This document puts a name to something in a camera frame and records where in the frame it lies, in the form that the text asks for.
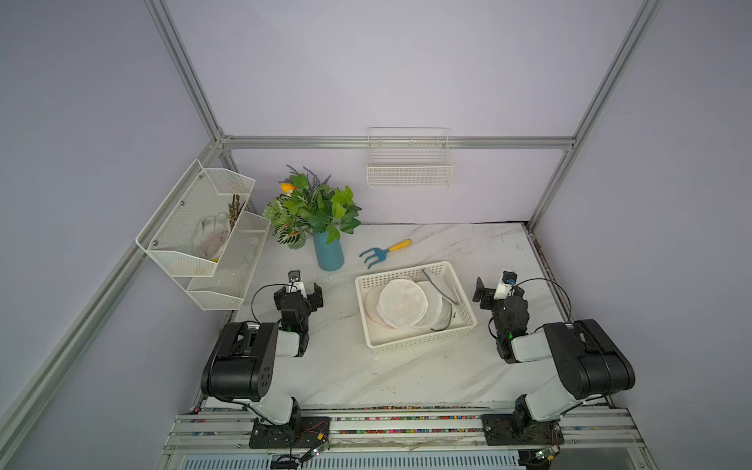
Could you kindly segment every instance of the white mesh wall basket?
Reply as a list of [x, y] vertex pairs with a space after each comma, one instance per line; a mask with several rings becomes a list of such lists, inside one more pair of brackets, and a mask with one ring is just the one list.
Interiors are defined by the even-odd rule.
[[368, 128], [368, 187], [448, 188], [454, 173], [448, 142], [446, 128]]
[[[245, 299], [271, 222], [250, 212], [253, 179], [224, 168], [203, 168], [198, 160], [186, 173], [195, 176], [165, 222], [150, 232], [150, 220], [136, 244], [170, 277], [191, 277], [187, 287], [176, 280], [177, 285], [203, 310], [235, 310]], [[193, 247], [197, 225], [228, 213], [234, 195], [240, 197], [241, 210], [219, 258], [198, 256]]]

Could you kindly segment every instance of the aluminum frame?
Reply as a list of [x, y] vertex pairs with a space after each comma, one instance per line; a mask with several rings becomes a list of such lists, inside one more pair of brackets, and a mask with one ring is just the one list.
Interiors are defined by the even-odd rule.
[[528, 227], [532, 232], [538, 228], [543, 214], [545, 214], [553, 197], [561, 187], [569, 169], [574, 165], [575, 160], [587, 141], [587, 137], [598, 121], [598, 117], [606, 106], [608, 99], [611, 97], [615, 86], [621, 76], [624, 75], [624, 69], [632, 56], [634, 56], [637, 46], [645, 36], [647, 29], [650, 27], [662, 4], [663, 0], [644, 0], [642, 2], [642, 6], [635, 15], [635, 19], [632, 21], [632, 25], [629, 27], [629, 31], [626, 33], [626, 37], [622, 41], [614, 60], [611, 61], [611, 66], [608, 68], [603, 81], [598, 87], [598, 91], [596, 91], [593, 100], [590, 102], [590, 106], [588, 106], [582, 121], [580, 121], [580, 125], [577, 127], [574, 146], [571, 150], [564, 151], [564, 155], [553, 172], [553, 176], [551, 176], [541, 200], [532, 212], [528, 223]]
[[[338, 435], [337, 430], [391, 430], [482, 428], [480, 419], [453, 420], [452, 415], [510, 414], [511, 408], [451, 408], [447, 410], [302, 410], [303, 416], [344, 418], [332, 421], [331, 453], [399, 452], [444, 450], [539, 450], [540, 444], [488, 446], [482, 432], [449, 433], [356, 433]], [[363, 417], [423, 417], [421, 420], [362, 420]], [[212, 453], [280, 453], [279, 449], [251, 449], [248, 439], [256, 415], [249, 411], [200, 411], [177, 416], [162, 455]], [[626, 447], [645, 449], [645, 442], [629, 410], [604, 405], [571, 410], [559, 422], [565, 448]]]
[[[211, 110], [211, 106], [201, 87], [185, 46], [180, 39], [174, 21], [164, 0], [144, 0], [154, 23], [167, 47], [175, 67], [185, 85], [191, 101], [199, 113], [199, 118], [210, 138], [210, 143], [202, 151], [199, 160], [202, 164], [209, 164], [219, 158], [227, 169], [237, 171], [237, 165], [232, 158], [231, 150], [240, 148], [250, 149], [348, 149], [367, 148], [367, 137], [235, 137], [225, 135]], [[571, 168], [584, 145], [590, 131], [594, 127], [608, 97], [612, 94], [616, 83], [623, 74], [629, 59], [633, 55], [639, 41], [644, 37], [647, 28], [663, 0], [644, 0], [627, 35], [621, 44], [614, 61], [608, 69], [598, 91], [587, 109], [580, 125], [573, 137], [456, 137], [450, 138], [449, 145], [456, 149], [562, 149], [564, 154], [559, 161], [544, 195], [536, 206], [529, 222], [530, 231], [534, 231], [540, 223], [544, 212], [550, 205], [556, 191], [560, 188], [563, 178]], [[171, 191], [170, 197], [160, 206], [155, 217], [155, 223], [161, 223], [166, 217], [173, 196], [179, 197], [180, 188], [190, 182], [193, 175], [185, 174]], [[12, 461], [14, 454], [26, 440], [39, 417], [47, 409], [69, 373], [71, 368], [86, 352], [94, 338], [105, 324], [112, 307], [118, 297], [125, 290], [138, 266], [144, 260], [145, 254], [135, 243], [123, 254], [113, 271], [105, 279], [94, 297], [89, 301], [73, 326], [63, 335], [53, 352], [48, 356], [42, 367], [27, 383], [24, 390], [16, 398], [8, 411], [0, 419], [0, 469], [5, 468]], [[559, 307], [561, 302], [555, 296]]]
[[[405, 138], [380, 138], [404, 141]], [[435, 138], [413, 138], [414, 141], [431, 141]], [[305, 137], [305, 136], [235, 136], [226, 135], [222, 144], [228, 149], [367, 149], [367, 135], [345, 137]], [[447, 144], [453, 149], [572, 149], [573, 137], [449, 137]]]

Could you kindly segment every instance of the wire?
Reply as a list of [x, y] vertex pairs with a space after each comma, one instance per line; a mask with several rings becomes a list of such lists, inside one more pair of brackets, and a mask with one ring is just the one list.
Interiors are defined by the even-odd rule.
[[493, 317], [491, 317], [490, 319], [488, 319], [488, 332], [491, 333], [491, 337], [493, 339], [499, 339], [499, 337], [498, 336], [494, 336], [493, 332], [491, 331], [491, 322], [493, 322]]
[[512, 286], [512, 290], [514, 290], [516, 287], [519, 287], [521, 284], [524, 284], [525, 282], [528, 282], [529, 280], [545, 280], [546, 282], [550, 282], [554, 286], [556, 286], [559, 289], [561, 289], [562, 293], [564, 293], [564, 297], [566, 297], [566, 302], [567, 302], [567, 305], [564, 305], [564, 308], [565, 308], [565, 312], [564, 313], [566, 314], [567, 320], [570, 321], [570, 322], [572, 321], [572, 301], [569, 299], [569, 294], [566, 293], [566, 290], [564, 290], [564, 288], [561, 287], [559, 285], [559, 283], [557, 283], [556, 281], [551, 280], [551, 279], [546, 279], [545, 277], [532, 277], [530, 279], [525, 279], [522, 282], [516, 283], [515, 285]]
[[287, 442], [290, 443], [290, 453], [288, 455], [280, 456], [279, 458], [277, 458], [277, 461], [279, 462], [279, 460], [282, 459], [282, 458], [284, 458], [284, 457], [287, 457], [287, 459], [290, 459], [290, 460], [295, 459], [295, 456], [293, 455], [293, 444], [295, 444], [297, 441], [293, 442], [293, 440], [290, 438], [290, 435], [287, 434], [287, 431], [285, 431], [285, 428], [283, 426], [280, 426], [278, 424], [274, 424], [273, 422], [269, 421], [265, 417], [259, 417], [259, 423], [261, 423], [262, 421], [266, 421], [270, 426], [274, 426], [274, 427], [279, 428], [280, 431], [282, 431], [282, 433], [284, 434], [284, 437], [287, 438]]
[[259, 322], [259, 319], [256, 318], [256, 314], [253, 312], [253, 300], [256, 299], [256, 296], [259, 295], [259, 292], [261, 292], [261, 289], [264, 289], [265, 287], [272, 287], [272, 286], [284, 286], [284, 287], [295, 287], [292, 283], [291, 284], [266, 284], [265, 286], [259, 287], [259, 289], [256, 291], [255, 294], [253, 294], [253, 297], [250, 298], [250, 314], [253, 316], [253, 319], [258, 323], [259, 325], [261, 322]]

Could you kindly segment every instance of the white plate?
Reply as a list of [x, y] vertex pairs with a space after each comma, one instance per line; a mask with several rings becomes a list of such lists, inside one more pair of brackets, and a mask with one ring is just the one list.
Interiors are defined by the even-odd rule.
[[392, 279], [381, 291], [378, 301], [381, 319], [387, 326], [415, 326], [428, 310], [428, 298], [411, 279]]
[[370, 320], [373, 320], [379, 325], [387, 326], [384, 324], [384, 321], [381, 319], [381, 314], [379, 314], [378, 311], [378, 298], [381, 295], [381, 291], [384, 290], [384, 287], [386, 286], [376, 286], [369, 290], [368, 293], [365, 294], [365, 299], [363, 299], [363, 307], [365, 308], [365, 314], [368, 315]]
[[441, 293], [427, 280], [422, 280], [417, 284], [426, 293], [428, 308], [426, 309], [426, 314], [415, 324], [415, 326], [413, 326], [413, 328], [430, 329], [436, 324], [436, 320], [441, 316], [441, 309], [444, 300], [441, 297]]

